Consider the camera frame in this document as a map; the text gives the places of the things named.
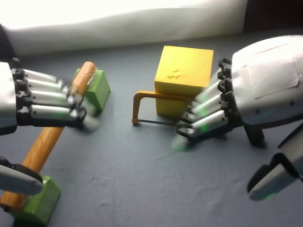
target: yellow block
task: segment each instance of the yellow block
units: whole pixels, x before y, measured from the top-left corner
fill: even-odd
[[[165,46],[155,77],[155,91],[164,94],[196,96],[208,86],[213,50]],[[157,114],[181,116],[183,101],[157,99]]]

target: back of robotic hand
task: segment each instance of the back of robotic hand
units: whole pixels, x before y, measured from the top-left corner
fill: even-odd
[[[71,91],[71,86],[18,65],[18,59],[13,59],[11,66],[0,62],[0,135],[15,132],[18,125],[69,126],[86,131],[98,127],[94,106]],[[42,188],[39,174],[0,157],[0,190],[32,195]]]
[[[195,97],[177,124],[174,147],[220,136],[240,126],[250,142],[260,146],[262,129],[303,118],[303,36],[254,43],[236,52],[232,61],[220,60],[219,67],[217,77]],[[269,165],[254,174],[247,187],[251,199],[264,199],[302,179],[302,128],[279,146],[282,152]]]

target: table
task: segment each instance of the table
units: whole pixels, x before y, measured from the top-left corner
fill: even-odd
[[[227,140],[210,139],[190,152],[175,152],[169,126],[131,123],[133,95],[154,90],[164,45],[214,50],[220,58],[253,42],[302,29],[173,41],[24,57],[23,67],[72,79],[83,62],[103,69],[111,92],[90,136],[66,128],[42,174],[62,190],[48,227],[284,227],[302,225],[302,186],[294,183],[271,200],[250,201],[246,185],[268,163],[299,122],[264,130],[267,147],[252,147],[243,128]],[[144,99],[139,116],[156,120],[155,101]],[[20,163],[41,129],[19,127],[0,137],[1,155]],[[0,212],[3,227],[13,218]]]

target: wooden stick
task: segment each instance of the wooden stick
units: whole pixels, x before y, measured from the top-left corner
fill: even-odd
[[[85,62],[77,77],[71,84],[71,93],[83,95],[96,66],[92,62]],[[34,142],[22,165],[39,173],[59,139],[64,128],[44,127]],[[26,195],[4,192],[0,198],[0,205],[6,209],[20,210],[27,199]]]
[[[191,96],[182,96],[182,95],[170,95],[170,94],[161,94],[154,91],[138,91],[134,95],[133,102],[133,125],[137,125],[139,123],[138,114],[140,108],[140,102],[143,98],[161,98],[161,99],[169,99],[169,100],[179,100],[179,101],[190,101],[193,99]]]

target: white backdrop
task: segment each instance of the white backdrop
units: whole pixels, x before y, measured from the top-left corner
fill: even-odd
[[[0,23],[17,55],[240,33],[247,0],[22,0]]]

